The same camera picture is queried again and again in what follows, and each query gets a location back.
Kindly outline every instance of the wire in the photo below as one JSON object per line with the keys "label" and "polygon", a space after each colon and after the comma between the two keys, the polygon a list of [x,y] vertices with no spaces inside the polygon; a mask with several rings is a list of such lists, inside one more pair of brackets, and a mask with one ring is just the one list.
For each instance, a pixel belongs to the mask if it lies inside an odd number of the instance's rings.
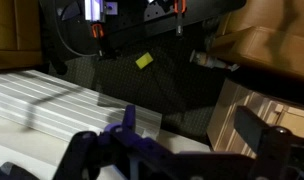
{"label": "wire", "polygon": [[53,2],[53,7],[54,7],[54,13],[55,13],[55,17],[54,17],[54,24],[55,24],[55,29],[59,35],[59,38],[61,40],[61,42],[63,43],[63,45],[65,46],[65,48],[67,48],[71,53],[77,55],[77,56],[81,56],[81,57],[93,57],[93,56],[97,56],[97,54],[83,54],[83,53],[79,53],[76,52],[75,50],[73,50],[63,39],[62,34],[60,32],[59,29],[59,24],[58,24],[58,20],[57,20],[57,11],[56,11],[56,0],[52,0]]}

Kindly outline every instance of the yellow tag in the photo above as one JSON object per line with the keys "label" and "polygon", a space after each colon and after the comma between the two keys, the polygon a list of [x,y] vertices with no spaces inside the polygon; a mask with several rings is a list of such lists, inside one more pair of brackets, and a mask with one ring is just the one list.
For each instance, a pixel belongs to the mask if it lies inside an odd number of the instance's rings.
{"label": "yellow tag", "polygon": [[145,66],[150,64],[153,61],[150,53],[145,53],[142,57],[135,61],[136,65],[139,66],[140,69],[143,69]]}

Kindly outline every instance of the tan leather seat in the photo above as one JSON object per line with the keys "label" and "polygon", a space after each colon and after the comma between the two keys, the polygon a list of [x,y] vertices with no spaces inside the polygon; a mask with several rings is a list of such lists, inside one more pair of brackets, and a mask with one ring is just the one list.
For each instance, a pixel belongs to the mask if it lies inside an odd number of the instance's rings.
{"label": "tan leather seat", "polygon": [[42,63],[37,0],[0,0],[0,69]]}
{"label": "tan leather seat", "polygon": [[223,18],[209,53],[304,80],[304,0],[248,0]]}

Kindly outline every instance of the ribbed white surface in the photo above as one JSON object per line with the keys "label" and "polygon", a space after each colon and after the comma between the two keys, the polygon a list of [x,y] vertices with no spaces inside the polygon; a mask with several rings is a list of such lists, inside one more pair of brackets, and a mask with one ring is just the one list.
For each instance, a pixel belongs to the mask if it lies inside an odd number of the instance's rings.
{"label": "ribbed white surface", "polygon": [[[128,104],[37,71],[0,74],[0,116],[67,141],[121,122]],[[136,132],[155,138],[161,114],[136,106],[136,119]]]}

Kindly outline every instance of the floor mat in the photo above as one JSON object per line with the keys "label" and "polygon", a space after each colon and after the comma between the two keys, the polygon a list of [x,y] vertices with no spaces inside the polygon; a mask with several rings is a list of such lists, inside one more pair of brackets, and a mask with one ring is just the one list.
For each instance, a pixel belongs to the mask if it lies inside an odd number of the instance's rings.
{"label": "floor mat", "polygon": [[[207,46],[205,34],[198,23],[184,28],[183,39],[171,31],[121,49],[117,60],[78,58],[67,62],[65,76],[50,74],[160,112],[163,129],[205,142],[224,81],[223,71],[189,62],[193,49]],[[135,61],[146,52],[154,61],[140,70]]]}

